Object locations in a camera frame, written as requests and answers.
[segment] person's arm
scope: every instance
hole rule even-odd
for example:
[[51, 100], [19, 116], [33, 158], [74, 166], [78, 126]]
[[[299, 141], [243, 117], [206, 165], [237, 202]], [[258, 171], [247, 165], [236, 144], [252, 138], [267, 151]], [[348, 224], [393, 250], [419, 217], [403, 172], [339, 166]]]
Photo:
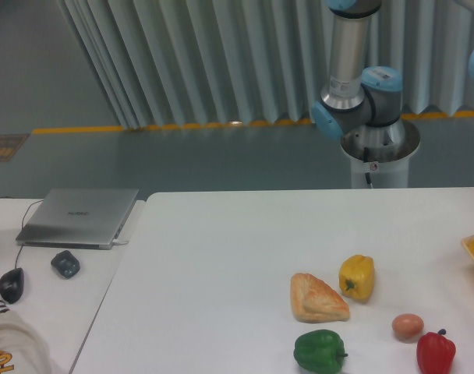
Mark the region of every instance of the person's arm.
[[36, 332], [0, 301], [0, 374], [51, 374], [48, 351]]

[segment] black mouse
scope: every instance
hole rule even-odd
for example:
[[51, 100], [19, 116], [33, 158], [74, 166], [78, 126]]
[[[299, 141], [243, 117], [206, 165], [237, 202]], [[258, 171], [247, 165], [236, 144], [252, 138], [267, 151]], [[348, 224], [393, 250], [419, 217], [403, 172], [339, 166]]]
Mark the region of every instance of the black mouse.
[[74, 277], [80, 271], [80, 261], [73, 254], [65, 250], [60, 252], [51, 261], [51, 265], [62, 275], [65, 279]]
[[24, 270], [21, 267], [10, 270], [0, 278], [0, 295], [9, 304], [17, 302], [24, 292]]

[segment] green bell pepper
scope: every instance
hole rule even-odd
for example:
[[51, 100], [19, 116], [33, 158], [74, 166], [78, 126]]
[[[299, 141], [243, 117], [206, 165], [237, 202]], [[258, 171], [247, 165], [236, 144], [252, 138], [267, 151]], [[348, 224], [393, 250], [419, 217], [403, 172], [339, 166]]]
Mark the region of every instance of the green bell pepper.
[[298, 365], [318, 374], [340, 372], [346, 356], [343, 340], [330, 330], [305, 333], [294, 344], [294, 359]]

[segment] brown egg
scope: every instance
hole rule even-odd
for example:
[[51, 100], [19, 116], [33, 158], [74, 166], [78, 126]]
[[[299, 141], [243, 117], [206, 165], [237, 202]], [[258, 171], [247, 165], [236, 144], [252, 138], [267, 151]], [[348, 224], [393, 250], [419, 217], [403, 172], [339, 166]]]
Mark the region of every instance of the brown egg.
[[406, 313], [393, 319], [391, 326], [397, 337], [410, 339], [423, 331], [424, 321], [415, 314]]

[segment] pastry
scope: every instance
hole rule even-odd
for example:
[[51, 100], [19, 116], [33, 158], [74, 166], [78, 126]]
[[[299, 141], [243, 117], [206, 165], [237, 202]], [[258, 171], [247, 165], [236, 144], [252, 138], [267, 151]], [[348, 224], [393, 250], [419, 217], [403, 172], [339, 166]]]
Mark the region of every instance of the pastry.
[[343, 321], [349, 318], [348, 304], [323, 280], [297, 273], [291, 278], [291, 307], [301, 322]]

